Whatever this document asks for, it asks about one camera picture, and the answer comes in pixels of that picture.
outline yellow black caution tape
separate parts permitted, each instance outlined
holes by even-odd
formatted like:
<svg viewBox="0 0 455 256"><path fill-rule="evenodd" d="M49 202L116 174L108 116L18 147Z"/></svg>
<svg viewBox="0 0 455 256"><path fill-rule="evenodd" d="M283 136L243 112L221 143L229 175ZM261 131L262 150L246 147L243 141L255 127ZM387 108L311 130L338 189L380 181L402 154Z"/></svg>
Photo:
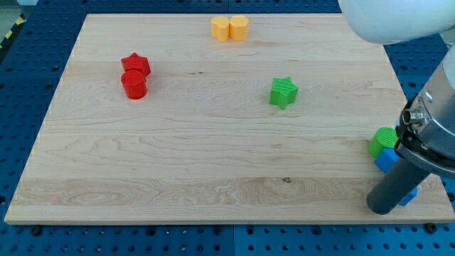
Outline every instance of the yellow black caution tape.
<svg viewBox="0 0 455 256"><path fill-rule="evenodd" d="M11 30L8 33L6 33L5 38L0 43L0 63L3 62L3 59L6 57L9 48L13 45L14 40L16 40L17 35L23 28L23 25L25 24L26 21L27 20L25 15L21 14L17 18Z"/></svg>

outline red star block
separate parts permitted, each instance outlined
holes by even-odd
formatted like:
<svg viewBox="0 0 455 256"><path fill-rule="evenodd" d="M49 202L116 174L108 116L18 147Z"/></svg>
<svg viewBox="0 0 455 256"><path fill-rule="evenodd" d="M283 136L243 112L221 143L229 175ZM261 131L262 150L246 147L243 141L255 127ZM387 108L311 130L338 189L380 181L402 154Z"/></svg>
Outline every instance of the red star block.
<svg viewBox="0 0 455 256"><path fill-rule="evenodd" d="M146 77L150 75L150 65L147 57L139 56L137 53L132 53L129 57L122 59L123 69L128 70L138 70Z"/></svg>

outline wooden board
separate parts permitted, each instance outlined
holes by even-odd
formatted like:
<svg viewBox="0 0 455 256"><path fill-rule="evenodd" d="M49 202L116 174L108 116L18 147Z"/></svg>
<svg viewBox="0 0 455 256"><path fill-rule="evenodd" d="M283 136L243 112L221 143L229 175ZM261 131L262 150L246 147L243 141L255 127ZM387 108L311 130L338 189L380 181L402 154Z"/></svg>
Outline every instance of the wooden board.
<svg viewBox="0 0 455 256"><path fill-rule="evenodd" d="M211 15L89 15L6 216L10 224L423 223L455 219L428 178L388 215L365 203L367 152L405 98L382 46L338 14L250 15L219 43ZM120 58L153 63L128 100ZM272 78L300 87L269 105Z"/></svg>

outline blue pegboard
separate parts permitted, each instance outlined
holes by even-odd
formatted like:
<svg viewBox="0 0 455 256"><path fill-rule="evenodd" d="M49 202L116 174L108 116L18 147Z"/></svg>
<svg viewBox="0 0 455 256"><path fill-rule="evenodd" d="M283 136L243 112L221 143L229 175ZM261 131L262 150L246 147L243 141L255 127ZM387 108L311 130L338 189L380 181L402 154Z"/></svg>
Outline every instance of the blue pegboard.
<svg viewBox="0 0 455 256"><path fill-rule="evenodd" d="M1 219L86 14L340 12L336 0L40 0L0 65ZM438 35L385 50L408 99L447 51ZM453 195L455 182L443 181ZM0 255L454 255L454 224L437 228L429 234L422 225L13 227L2 221Z"/></svg>

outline wood grain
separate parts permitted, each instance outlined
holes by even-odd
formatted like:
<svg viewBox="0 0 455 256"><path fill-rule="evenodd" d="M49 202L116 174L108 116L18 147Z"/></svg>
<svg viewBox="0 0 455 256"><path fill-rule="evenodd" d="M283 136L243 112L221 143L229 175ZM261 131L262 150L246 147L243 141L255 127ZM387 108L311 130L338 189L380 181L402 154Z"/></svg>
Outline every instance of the wood grain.
<svg viewBox="0 0 455 256"><path fill-rule="evenodd" d="M250 15L219 43L209 15L88 15L5 220L11 224L423 223L455 215L430 176L376 215L368 154L405 98L382 46L341 15ZM120 58L153 63L128 100ZM286 110L272 78L299 86Z"/></svg>

